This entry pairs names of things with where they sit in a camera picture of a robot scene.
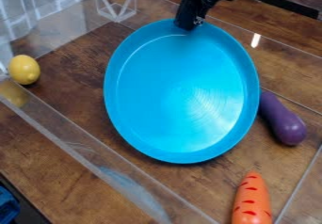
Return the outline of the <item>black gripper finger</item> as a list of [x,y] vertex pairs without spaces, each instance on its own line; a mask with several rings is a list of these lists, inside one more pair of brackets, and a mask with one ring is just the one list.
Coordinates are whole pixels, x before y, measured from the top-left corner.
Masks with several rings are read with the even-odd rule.
[[175,25],[182,29],[188,28],[188,0],[182,0],[176,16],[175,16]]
[[204,22],[212,3],[203,0],[183,0],[180,3],[180,28],[190,31]]

